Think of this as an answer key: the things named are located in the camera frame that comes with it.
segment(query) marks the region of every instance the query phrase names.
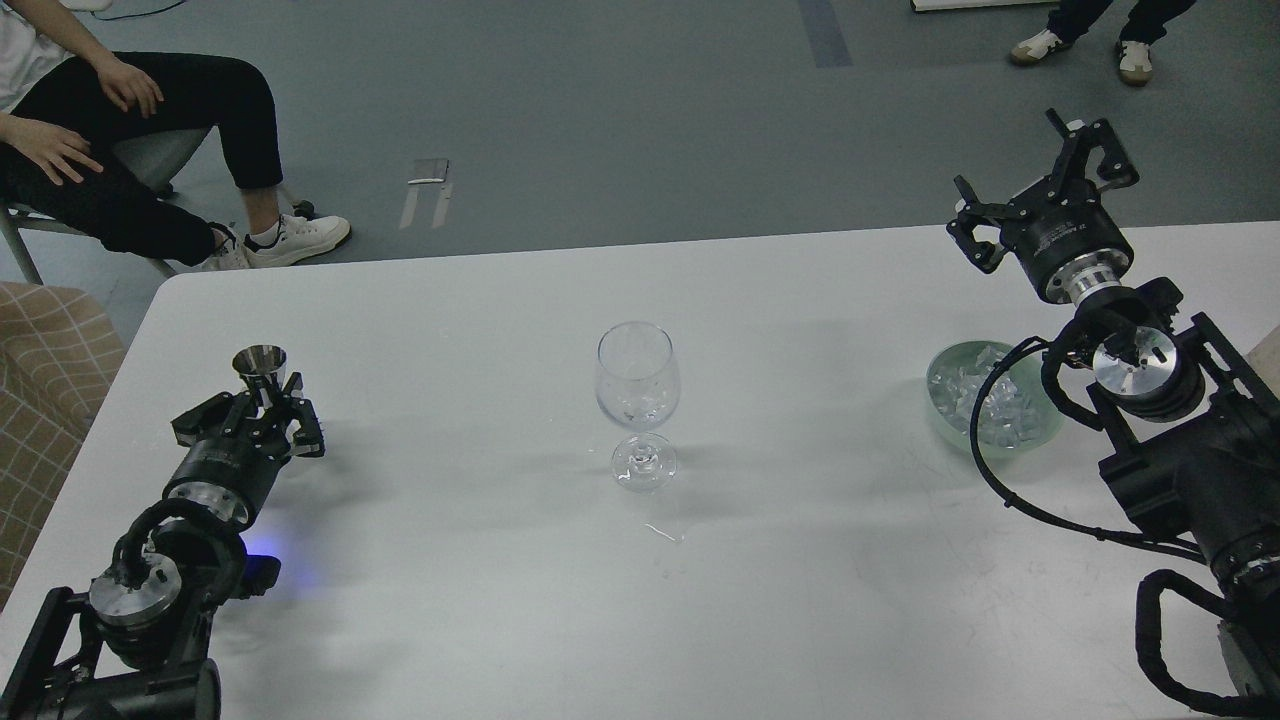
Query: sneaker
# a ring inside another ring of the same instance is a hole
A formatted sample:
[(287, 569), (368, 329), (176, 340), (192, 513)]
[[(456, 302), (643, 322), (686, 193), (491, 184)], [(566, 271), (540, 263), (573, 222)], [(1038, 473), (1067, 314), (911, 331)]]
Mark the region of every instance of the sneaker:
[(209, 227), (214, 228), (214, 232), (221, 233), (227, 240), (200, 265), (201, 270), (248, 270), (252, 268), (248, 264), (248, 258), (244, 256), (244, 246), (236, 241), (236, 233), (227, 225), (218, 223), (209, 223)]
[(351, 237), (351, 223), (335, 215), (314, 220), (280, 215), (274, 237), (269, 234), (270, 232), (262, 233), (271, 238), (270, 242), (264, 241), (261, 236), (257, 240), (253, 236), (244, 237), (244, 255), (250, 265), (283, 268), (305, 258), (329, 252)]
[(1053, 53), (1070, 50), (1070, 42), (1062, 42), (1052, 31), (1042, 29), (1034, 37), (1019, 42), (1009, 51), (1009, 60), (1019, 67), (1034, 65)]
[(1116, 42), (1116, 58), (1120, 60), (1120, 79), (1125, 85), (1142, 87), (1151, 82), (1151, 45), (1137, 40)]

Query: clear glass bowl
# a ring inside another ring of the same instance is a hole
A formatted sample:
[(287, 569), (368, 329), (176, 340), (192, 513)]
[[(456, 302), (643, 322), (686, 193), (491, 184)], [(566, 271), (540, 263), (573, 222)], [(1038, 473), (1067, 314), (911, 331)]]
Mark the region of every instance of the clear glass bowl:
[[(952, 345), (933, 357), (924, 375), (929, 424), (966, 454), (973, 397), (986, 380), (993, 359), (989, 351), (983, 356), (987, 348), (1000, 356), (1011, 350), (1004, 342), (983, 340)], [(1015, 457), (1044, 445), (1062, 428), (1062, 415), (1044, 393), (1039, 373), (1039, 357), (1030, 355), (1014, 365), (988, 396), (978, 424), (983, 457)], [(943, 415), (943, 409), (961, 405), (964, 413)]]

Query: wine glass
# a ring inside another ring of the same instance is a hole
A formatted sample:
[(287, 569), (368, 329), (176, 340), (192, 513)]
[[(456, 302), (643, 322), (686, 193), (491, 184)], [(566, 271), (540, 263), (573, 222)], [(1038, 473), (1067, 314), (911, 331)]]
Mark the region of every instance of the wine glass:
[(680, 370), (671, 337), (653, 323), (616, 325), (595, 355), (595, 398), (614, 423), (634, 430), (613, 451), (613, 477), (632, 492), (654, 492), (676, 475), (676, 450), (649, 430), (680, 402)]

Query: human hand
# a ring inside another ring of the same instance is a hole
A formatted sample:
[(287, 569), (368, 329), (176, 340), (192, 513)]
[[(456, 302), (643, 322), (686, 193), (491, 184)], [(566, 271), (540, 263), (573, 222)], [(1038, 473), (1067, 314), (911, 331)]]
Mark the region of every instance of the human hand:
[(96, 69), (102, 92), (123, 113), (137, 105), (142, 117), (150, 118), (156, 113), (156, 106), (164, 102), (164, 94), (151, 76), (118, 58), (113, 56)]
[(4, 137), (0, 140), (40, 165), (40, 169), (49, 176), (54, 184), (61, 187), (63, 176), (67, 176), (72, 182), (84, 182), (84, 177), (76, 172), (72, 161), (95, 173), (102, 172), (102, 165), (88, 155), (88, 141), (78, 132), (29, 118), (9, 115), (5, 119)]

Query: glass stem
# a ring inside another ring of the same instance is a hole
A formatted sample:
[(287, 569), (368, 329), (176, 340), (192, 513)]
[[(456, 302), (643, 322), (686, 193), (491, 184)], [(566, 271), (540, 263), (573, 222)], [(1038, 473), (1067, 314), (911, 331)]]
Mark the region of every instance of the glass stem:
[(631, 452), (631, 464), (640, 469), (645, 469), (645, 466), (653, 465), (653, 461), (657, 459), (658, 459), (658, 451), (654, 450), (652, 445), (639, 445)]

